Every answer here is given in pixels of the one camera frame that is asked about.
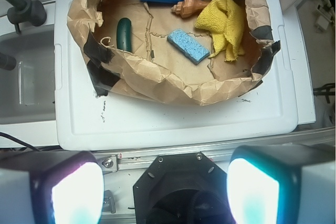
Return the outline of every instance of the brown paper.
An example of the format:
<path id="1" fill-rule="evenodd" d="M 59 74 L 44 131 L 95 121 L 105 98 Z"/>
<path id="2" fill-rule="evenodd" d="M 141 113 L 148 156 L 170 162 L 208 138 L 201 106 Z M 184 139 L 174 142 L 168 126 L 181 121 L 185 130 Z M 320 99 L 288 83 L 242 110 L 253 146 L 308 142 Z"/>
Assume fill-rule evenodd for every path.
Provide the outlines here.
<path id="1" fill-rule="evenodd" d="M 68 27 L 86 64 L 90 58 L 83 48 L 90 32 L 97 42 L 101 41 L 111 50 L 111 59 L 101 66 L 120 75 L 120 80 L 110 91 L 168 104 L 208 105 L 242 95 L 262 78 L 252 73 L 251 68 L 257 63 L 264 44 L 249 32 L 270 25 L 267 3 L 265 0 L 235 1 L 246 5 L 242 41 L 246 54 L 234 63 L 225 62 L 225 52 L 221 52 L 196 66 L 168 43 L 167 35 L 180 28 L 213 51 L 209 32 L 194 28 L 197 15 L 182 19 L 171 13 L 172 5 L 169 4 L 147 4 L 139 0 L 73 0 Z M 132 22 L 133 53 L 116 49 L 117 24 L 124 17 Z M 104 39 L 106 37 L 111 38 L 110 43 Z"/>

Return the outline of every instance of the yellow towel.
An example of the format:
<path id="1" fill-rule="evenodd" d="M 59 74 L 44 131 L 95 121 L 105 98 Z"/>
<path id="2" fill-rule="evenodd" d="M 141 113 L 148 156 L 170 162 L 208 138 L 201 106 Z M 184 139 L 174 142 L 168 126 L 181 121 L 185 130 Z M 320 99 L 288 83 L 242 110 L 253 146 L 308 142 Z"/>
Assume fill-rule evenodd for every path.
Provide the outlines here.
<path id="1" fill-rule="evenodd" d="M 244 10 L 233 0 L 212 0 L 197 18 L 195 27 L 212 33 L 215 57 L 226 50 L 226 61 L 234 61 L 244 50 L 240 43 L 244 32 Z"/>

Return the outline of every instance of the blue sponge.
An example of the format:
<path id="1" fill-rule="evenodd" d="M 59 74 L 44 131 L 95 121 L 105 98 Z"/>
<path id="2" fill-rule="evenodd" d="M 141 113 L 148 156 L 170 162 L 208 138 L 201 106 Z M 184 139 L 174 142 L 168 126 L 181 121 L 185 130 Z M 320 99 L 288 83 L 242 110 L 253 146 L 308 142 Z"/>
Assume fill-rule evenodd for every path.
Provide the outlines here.
<path id="1" fill-rule="evenodd" d="M 195 65 L 210 54 L 208 49 L 181 29 L 177 29 L 168 34 L 167 40 L 177 47 Z"/>

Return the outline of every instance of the white container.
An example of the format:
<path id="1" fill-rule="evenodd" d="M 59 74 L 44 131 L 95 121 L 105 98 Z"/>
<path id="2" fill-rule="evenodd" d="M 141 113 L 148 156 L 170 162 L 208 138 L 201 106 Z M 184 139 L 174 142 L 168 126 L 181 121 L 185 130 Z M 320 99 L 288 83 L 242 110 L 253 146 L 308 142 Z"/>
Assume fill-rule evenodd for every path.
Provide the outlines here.
<path id="1" fill-rule="evenodd" d="M 56 0 L 56 120 L 67 150 L 122 150 L 201 144 L 291 132 L 298 124 L 293 74 L 279 0 L 267 0 L 281 40 L 263 84 L 208 106 L 174 106 L 114 93 L 97 97 L 66 22 L 72 0 Z"/>

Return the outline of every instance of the green object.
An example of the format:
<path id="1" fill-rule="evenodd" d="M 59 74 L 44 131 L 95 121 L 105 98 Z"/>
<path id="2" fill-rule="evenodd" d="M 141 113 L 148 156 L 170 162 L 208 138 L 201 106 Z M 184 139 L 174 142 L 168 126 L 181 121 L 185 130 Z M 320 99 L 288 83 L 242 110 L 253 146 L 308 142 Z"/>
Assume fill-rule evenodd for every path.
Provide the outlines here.
<path id="1" fill-rule="evenodd" d="M 132 23 L 128 18 L 122 18 L 117 26 L 117 48 L 127 52 L 132 52 L 131 42 Z"/>

